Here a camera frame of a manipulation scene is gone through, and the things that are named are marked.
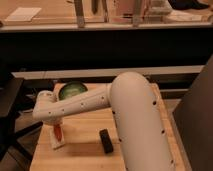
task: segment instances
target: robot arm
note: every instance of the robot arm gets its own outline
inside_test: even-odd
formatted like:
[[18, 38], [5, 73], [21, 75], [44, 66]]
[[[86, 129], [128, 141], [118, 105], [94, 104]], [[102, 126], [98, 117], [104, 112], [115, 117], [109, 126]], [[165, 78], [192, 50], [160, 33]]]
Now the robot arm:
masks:
[[59, 102], [54, 102], [53, 93], [43, 93], [34, 118], [48, 120], [111, 106], [127, 170], [175, 170], [156, 97], [140, 74], [123, 73], [112, 84]]
[[110, 106], [110, 86], [111, 84], [105, 84], [97, 89], [57, 102], [53, 92], [42, 91], [38, 94], [33, 117], [37, 120], [45, 121], [57, 117], [107, 108]]

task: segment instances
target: floor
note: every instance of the floor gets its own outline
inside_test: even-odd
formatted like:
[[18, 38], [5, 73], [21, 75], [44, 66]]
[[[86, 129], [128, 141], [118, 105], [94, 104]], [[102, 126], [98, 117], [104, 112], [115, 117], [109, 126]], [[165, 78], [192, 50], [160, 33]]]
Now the floor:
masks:
[[[178, 102], [178, 99], [165, 100], [165, 105], [169, 113], [172, 113]], [[31, 112], [22, 113], [21, 117], [17, 120], [16, 130], [22, 129], [24, 126], [28, 126], [34, 122]], [[35, 151], [39, 133], [40, 129], [37, 129], [19, 141], [31, 154]], [[9, 149], [4, 159], [0, 162], [1, 171], [27, 171], [29, 168], [30, 162], [13, 148]]]

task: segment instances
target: wooden table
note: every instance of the wooden table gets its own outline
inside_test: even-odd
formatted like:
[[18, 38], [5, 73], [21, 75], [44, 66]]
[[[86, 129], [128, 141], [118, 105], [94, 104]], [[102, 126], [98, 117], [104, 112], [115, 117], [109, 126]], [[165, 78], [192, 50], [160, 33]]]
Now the wooden table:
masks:
[[[57, 84], [55, 92], [58, 92], [61, 86], [61, 84]], [[89, 89], [96, 86], [97, 84], [87, 84]], [[157, 104], [168, 135], [176, 170], [186, 170], [158, 86], [152, 84], [152, 88], [157, 96]], [[31, 171], [125, 171], [110, 108], [65, 117], [62, 128], [66, 145], [58, 150], [52, 150], [49, 139], [49, 126], [44, 125], [42, 127], [30, 167]], [[114, 152], [108, 155], [104, 153], [99, 138], [99, 131], [105, 128], [108, 129], [114, 146]]]

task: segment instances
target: wooden surface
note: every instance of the wooden surface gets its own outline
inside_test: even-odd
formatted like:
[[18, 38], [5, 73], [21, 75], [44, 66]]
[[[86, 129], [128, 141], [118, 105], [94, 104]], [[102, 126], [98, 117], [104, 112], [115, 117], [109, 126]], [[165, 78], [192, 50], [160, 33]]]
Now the wooden surface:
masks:
[[[62, 85], [56, 85], [58, 92]], [[87, 84], [89, 89], [97, 84]], [[184, 171], [185, 165], [174, 136], [170, 117], [156, 84], [152, 88], [157, 96], [157, 104], [168, 135], [177, 171]], [[111, 109], [97, 110], [63, 119], [63, 131], [66, 145], [58, 150], [52, 150], [49, 139], [49, 126], [44, 125], [36, 147], [31, 171], [125, 171], [120, 144], [114, 125]], [[104, 154], [99, 138], [99, 131], [107, 128], [111, 137], [114, 152]]]
[[[114, 0], [107, 0], [107, 6], [109, 12], [109, 21], [114, 24], [118, 23], [118, 21], [121, 20], [121, 16], [116, 16], [116, 7]], [[42, 8], [42, 10], [35, 17], [33, 17], [32, 21], [30, 22], [4, 21], [18, 7], [39, 7]], [[85, 14], [85, 21], [87, 23], [104, 23], [104, 12], [101, 1], [99, 3], [98, 12], [96, 14], [92, 13], [91, 0], [83, 0], [83, 8]], [[203, 16], [204, 21], [206, 21], [210, 15], [213, 15], [213, 12], [210, 9], [186, 10], [186, 12], [192, 14], [200, 14]], [[67, 0], [1, 0], [0, 21], [2, 21], [5, 26], [75, 24], [76, 15], [74, 4], [68, 3]]]
[[[42, 9], [30, 22], [4, 21], [18, 7]], [[91, 0], [83, 0], [83, 8], [86, 22], [104, 22], [101, 3], [99, 3], [99, 10], [96, 14], [91, 11]], [[68, 3], [67, 0], [14, 0], [13, 2], [1, 0], [0, 20], [4, 25], [76, 23], [76, 14], [74, 4]]]

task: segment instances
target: green ball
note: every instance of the green ball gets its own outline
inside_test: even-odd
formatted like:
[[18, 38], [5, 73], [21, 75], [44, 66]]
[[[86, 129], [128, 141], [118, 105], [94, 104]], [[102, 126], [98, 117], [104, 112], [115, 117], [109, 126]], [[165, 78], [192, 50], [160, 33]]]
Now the green ball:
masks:
[[79, 81], [72, 81], [65, 84], [59, 91], [59, 100], [64, 100], [73, 96], [76, 96], [80, 93], [87, 91], [87, 87], [79, 82]]

